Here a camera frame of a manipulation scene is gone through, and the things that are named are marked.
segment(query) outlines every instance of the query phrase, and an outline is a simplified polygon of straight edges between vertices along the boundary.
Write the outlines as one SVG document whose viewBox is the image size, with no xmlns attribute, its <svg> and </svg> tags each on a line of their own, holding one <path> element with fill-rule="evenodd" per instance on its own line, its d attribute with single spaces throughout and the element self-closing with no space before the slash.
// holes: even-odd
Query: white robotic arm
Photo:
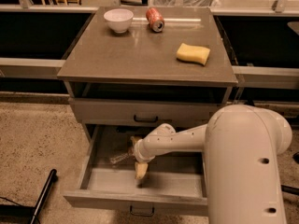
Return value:
<svg viewBox="0 0 299 224">
<path fill-rule="evenodd" d="M 184 132 L 162 124 L 136 142 L 133 155 L 144 163 L 171 151 L 203 151 L 210 224 L 285 224 L 277 154 L 291 141 L 280 114 L 229 105 Z"/>
</svg>

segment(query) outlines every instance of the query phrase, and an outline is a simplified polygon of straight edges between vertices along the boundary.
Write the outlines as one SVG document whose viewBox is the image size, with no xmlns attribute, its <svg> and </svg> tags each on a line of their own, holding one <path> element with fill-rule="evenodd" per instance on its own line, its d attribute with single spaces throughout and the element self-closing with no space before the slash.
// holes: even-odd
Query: floor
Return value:
<svg viewBox="0 0 299 224">
<path fill-rule="evenodd" d="M 271 108 L 287 116 L 298 113 L 297 106 Z M 58 171 L 59 179 L 39 216 L 40 223 L 208 223 L 207 217 L 134 217 L 129 210 L 124 213 L 72 207 L 63 195 L 66 190 L 76 188 L 88 145 L 67 103 L 67 95 L 0 93 L 0 196 L 33 206 L 50 170 Z M 284 185 L 299 187 L 299 164 L 292 159 L 297 151 L 299 130 L 294 129 L 290 148 L 278 156 Z M 299 197 L 288 193 L 283 197 L 288 223 L 299 223 Z M 0 223 L 20 223 L 19 220 L 7 221 L 0 219 Z"/>
</svg>

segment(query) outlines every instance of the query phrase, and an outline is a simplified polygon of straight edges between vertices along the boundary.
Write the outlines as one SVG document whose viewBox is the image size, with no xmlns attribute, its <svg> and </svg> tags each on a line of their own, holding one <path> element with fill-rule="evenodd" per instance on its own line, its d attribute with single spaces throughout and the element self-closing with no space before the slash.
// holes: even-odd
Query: can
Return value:
<svg viewBox="0 0 299 224">
<path fill-rule="evenodd" d="M 161 13 L 154 7 L 149 8 L 146 13 L 147 20 L 149 21 L 150 28 L 159 33 L 164 28 L 164 18 Z"/>
</svg>

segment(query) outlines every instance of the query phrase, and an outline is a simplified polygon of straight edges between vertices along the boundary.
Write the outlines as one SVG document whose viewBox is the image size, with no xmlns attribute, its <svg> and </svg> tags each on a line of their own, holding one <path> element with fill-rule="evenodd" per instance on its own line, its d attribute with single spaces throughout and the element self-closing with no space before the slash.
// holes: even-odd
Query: gray table top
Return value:
<svg viewBox="0 0 299 224">
<path fill-rule="evenodd" d="M 147 7 L 135 14 L 129 30 L 117 35 L 104 20 L 112 7 L 100 7 L 58 74 L 78 82 L 234 86 L 236 78 L 208 8 L 160 7 L 161 33 L 146 20 Z M 206 66 L 177 60 L 181 43 L 211 49 Z"/>
</svg>

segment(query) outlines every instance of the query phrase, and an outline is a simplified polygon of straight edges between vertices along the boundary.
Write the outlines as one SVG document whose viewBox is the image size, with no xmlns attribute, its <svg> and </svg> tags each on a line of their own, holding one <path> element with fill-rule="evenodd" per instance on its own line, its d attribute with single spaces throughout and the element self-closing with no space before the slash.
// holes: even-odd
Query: yellow sponge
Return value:
<svg viewBox="0 0 299 224">
<path fill-rule="evenodd" d="M 206 64 L 210 49 L 198 46 L 190 46 L 182 43 L 177 51 L 177 58 L 185 62 Z"/>
</svg>

